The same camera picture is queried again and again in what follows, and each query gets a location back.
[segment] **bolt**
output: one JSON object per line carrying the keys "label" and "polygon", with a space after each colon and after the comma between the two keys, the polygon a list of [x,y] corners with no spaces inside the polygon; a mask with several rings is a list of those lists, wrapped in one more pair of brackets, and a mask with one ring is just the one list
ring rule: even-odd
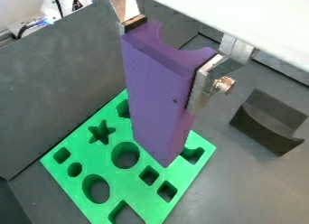
{"label": "bolt", "polygon": [[215,91],[222,91],[226,95],[230,93],[235,85],[235,80],[227,76],[223,76],[218,80],[215,80]]}

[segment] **star-shaped hole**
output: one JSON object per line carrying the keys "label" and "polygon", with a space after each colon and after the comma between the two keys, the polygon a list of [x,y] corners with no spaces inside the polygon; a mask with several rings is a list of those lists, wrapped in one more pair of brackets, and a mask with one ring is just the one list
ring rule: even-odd
{"label": "star-shaped hole", "polygon": [[108,136],[116,132],[116,129],[114,127],[107,126],[106,120],[102,121],[99,126],[89,126],[88,129],[92,133],[89,144],[95,143],[96,141],[100,141],[104,145],[108,145]]}

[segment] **purple rectangular prism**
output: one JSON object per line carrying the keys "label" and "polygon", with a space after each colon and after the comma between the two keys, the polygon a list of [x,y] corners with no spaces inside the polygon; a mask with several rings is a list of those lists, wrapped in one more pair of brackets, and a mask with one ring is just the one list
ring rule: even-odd
{"label": "purple rectangular prism", "polygon": [[179,51],[159,39],[162,23],[150,21],[122,36],[134,139],[167,167],[184,147],[194,116],[186,111],[198,67],[217,52]]}

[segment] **green foam board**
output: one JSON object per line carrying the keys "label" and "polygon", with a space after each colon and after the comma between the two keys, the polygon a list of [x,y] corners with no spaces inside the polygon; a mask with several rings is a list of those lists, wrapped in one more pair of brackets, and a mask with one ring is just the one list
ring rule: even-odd
{"label": "green foam board", "polygon": [[[124,90],[41,158],[92,224],[110,224],[128,205],[147,224],[163,223],[215,147],[192,131],[167,168],[132,139]],[[104,184],[102,199],[95,184]]]}

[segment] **hexagonal hole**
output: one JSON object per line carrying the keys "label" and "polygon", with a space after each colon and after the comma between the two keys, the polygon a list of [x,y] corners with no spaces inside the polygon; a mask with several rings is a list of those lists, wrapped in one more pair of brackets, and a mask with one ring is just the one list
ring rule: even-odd
{"label": "hexagonal hole", "polygon": [[116,106],[118,115],[122,118],[130,119],[130,102],[124,99]]}

